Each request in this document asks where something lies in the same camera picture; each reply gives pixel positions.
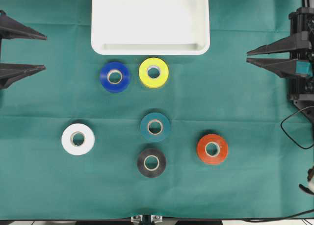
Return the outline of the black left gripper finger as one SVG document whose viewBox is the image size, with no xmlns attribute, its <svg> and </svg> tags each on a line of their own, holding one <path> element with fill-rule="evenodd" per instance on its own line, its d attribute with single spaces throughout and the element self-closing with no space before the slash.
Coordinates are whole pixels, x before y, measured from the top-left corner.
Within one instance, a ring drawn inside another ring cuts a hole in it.
<svg viewBox="0 0 314 225">
<path fill-rule="evenodd" d="M 45 70 L 44 65 L 0 64 L 0 88 L 6 89 L 14 82 Z"/>
<path fill-rule="evenodd" d="M 47 40 L 46 35 L 12 19 L 3 10 L 0 11 L 0 38 Z"/>
</svg>

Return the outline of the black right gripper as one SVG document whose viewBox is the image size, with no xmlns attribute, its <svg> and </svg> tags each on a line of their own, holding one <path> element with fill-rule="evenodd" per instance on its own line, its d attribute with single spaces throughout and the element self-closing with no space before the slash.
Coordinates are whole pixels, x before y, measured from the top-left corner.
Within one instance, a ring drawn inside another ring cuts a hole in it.
<svg viewBox="0 0 314 225">
<path fill-rule="evenodd" d="M 291 36 L 247 52 L 247 55 L 290 52 L 292 59 L 247 58 L 246 62 L 289 80 L 288 97 L 314 100 L 314 8 L 300 7 L 289 14 Z"/>
</svg>

